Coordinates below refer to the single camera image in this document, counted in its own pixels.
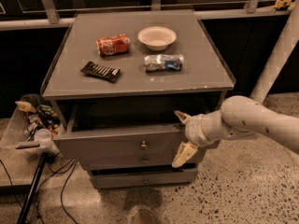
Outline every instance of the small object on railing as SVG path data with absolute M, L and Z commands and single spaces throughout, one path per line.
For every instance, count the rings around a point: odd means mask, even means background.
M 277 0 L 274 8 L 278 11 L 287 10 L 291 5 L 292 0 Z

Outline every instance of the bottom drawer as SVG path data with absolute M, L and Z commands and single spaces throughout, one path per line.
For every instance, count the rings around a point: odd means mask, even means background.
M 151 185 L 175 185 L 187 184 L 195 180 L 198 169 L 174 170 L 171 166 L 161 166 L 161 170 L 136 173 L 117 173 L 110 171 L 109 174 L 98 174 L 96 171 L 89 171 L 91 181 L 95 189 L 116 189 L 142 187 Z

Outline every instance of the black stand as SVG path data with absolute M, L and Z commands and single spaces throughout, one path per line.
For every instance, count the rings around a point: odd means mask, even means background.
M 32 200 L 36 194 L 36 188 L 37 188 L 39 179 L 41 177 L 41 174 L 43 173 L 43 169 L 44 169 L 45 163 L 47 161 L 47 157 L 48 157 L 48 153 L 43 153 L 40 157 L 39 163 L 36 168 L 35 176 L 31 183 L 31 188 L 26 196 L 26 199 L 25 199 L 24 204 L 21 209 L 21 213 L 19 215 L 19 219 L 17 222 L 18 224 L 23 224 L 26 221 Z

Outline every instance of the black wall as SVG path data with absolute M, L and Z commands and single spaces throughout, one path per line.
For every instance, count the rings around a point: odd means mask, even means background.
M 285 63 L 270 93 L 299 91 L 299 43 Z
M 39 93 L 66 28 L 0 32 L 0 118 L 10 117 L 15 101 Z
M 228 95 L 250 95 L 288 18 L 285 15 L 203 21 L 235 76 L 235 88 Z M 288 90 L 283 84 L 275 87 L 273 92 Z M 292 89 L 299 91 L 298 82 Z

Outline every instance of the red can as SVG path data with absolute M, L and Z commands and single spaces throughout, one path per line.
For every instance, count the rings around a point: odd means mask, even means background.
M 130 49 L 130 39 L 127 34 L 102 37 L 96 40 L 96 44 L 101 56 L 124 53 Z

